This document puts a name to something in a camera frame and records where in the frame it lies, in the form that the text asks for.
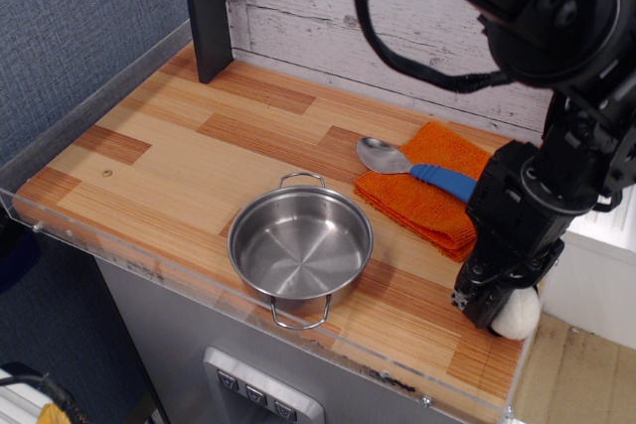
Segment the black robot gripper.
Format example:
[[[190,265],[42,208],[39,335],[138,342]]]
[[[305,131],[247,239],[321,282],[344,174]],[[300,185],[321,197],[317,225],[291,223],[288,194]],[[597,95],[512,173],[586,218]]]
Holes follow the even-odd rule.
[[[567,146],[518,141],[491,157],[467,206],[477,241],[451,294],[476,329],[490,328],[514,288],[537,286],[557,263],[564,231],[596,202],[594,165]]]

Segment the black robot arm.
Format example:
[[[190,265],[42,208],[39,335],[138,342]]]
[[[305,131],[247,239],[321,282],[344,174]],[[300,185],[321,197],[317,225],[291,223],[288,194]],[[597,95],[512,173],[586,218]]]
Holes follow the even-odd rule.
[[[498,149],[467,205],[477,241],[452,300],[485,329],[556,263],[576,217],[635,182],[635,0],[467,1],[499,69],[554,94],[541,144]]]

